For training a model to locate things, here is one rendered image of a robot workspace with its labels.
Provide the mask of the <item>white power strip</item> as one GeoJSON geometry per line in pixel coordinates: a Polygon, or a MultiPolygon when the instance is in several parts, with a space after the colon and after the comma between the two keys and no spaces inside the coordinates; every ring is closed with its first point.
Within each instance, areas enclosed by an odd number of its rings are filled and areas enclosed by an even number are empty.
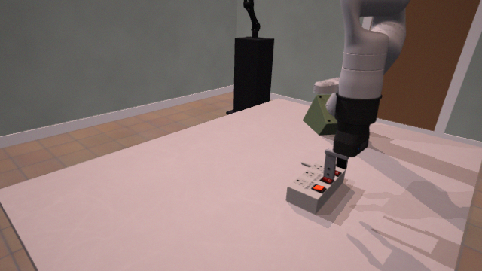
{"type": "Polygon", "coordinates": [[[308,170],[287,186],[286,201],[316,214],[343,183],[345,169],[336,167],[333,180],[323,176],[324,163],[318,160],[308,170]],[[324,187],[323,187],[324,186],[324,187]]]}

